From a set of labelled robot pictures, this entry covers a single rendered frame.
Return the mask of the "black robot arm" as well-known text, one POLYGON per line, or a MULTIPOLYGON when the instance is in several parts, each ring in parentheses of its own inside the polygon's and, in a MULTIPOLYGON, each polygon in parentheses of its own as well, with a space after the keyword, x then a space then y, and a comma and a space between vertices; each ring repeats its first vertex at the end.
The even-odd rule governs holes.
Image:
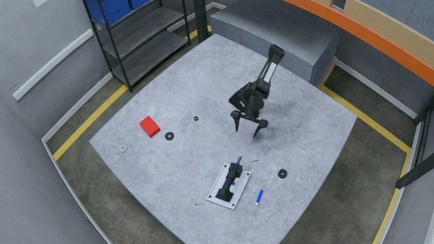
POLYGON ((268 55, 269 58, 257 80, 252 83, 249 82, 244 93, 242 94, 244 98, 249 100, 248 104, 252 105, 254 109, 258 110, 256 118, 258 118, 260 114, 259 110, 264 107, 263 99, 266 100, 269 97, 271 78, 275 72, 275 69, 277 68, 277 65, 284 57, 284 51, 274 44, 270 46, 268 55))

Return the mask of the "red rectangular block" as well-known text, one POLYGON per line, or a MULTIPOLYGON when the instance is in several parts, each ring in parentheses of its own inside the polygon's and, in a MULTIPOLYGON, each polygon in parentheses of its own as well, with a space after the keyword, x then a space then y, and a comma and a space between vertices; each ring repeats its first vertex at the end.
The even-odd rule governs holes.
POLYGON ((150 138, 160 131, 159 126, 151 119, 150 116, 147 116, 145 119, 139 122, 139 124, 150 138))

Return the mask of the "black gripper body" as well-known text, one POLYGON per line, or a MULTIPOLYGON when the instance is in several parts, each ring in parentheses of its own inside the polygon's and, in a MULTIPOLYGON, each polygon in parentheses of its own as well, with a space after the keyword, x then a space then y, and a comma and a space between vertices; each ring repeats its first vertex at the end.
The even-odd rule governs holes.
POLYGON ((261 119, 261 120, 256 119, 257 113, 258 113, 258 110, 254 109, 254 107, 252 105, 248 104, 246 112, 244 115, 241 114, 241 111, 234 110, 231 112, 231 117, 236 118, 236 119, 241 117, 243 119, 247 119, 249 121, 259 123, 259 126, 266 128, 268 126, 269 122, 267 120, 264 120, 264 119, 261 119), (246 118, 246 117, 248 117, 248 118, 246 118))

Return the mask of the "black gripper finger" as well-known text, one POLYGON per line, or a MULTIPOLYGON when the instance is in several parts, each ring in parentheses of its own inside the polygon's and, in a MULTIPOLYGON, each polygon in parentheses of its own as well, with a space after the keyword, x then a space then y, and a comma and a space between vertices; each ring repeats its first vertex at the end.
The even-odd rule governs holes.
MULTIPOLYGON (((256 136, 256 134, 259 132, 260 129, 263 129, 263 127, 258 126, 258 127, 256 128, 256 131, 255 131, 254 137, 256 136)), ((254 138, 254 137, 253 137, 253 138, 254 138)))
MULTIPOLYGON (((241 118, 241 117, 240 117, 240 118, 241 118)), ((240 118, 238 118, 238 119, 233 118, 233 119, 234 119, 234 122, 235 122, 235 129, 236 129, 236 132, 238 131, 238 128, 239 128, 239 121, 240 121, 240 118)))

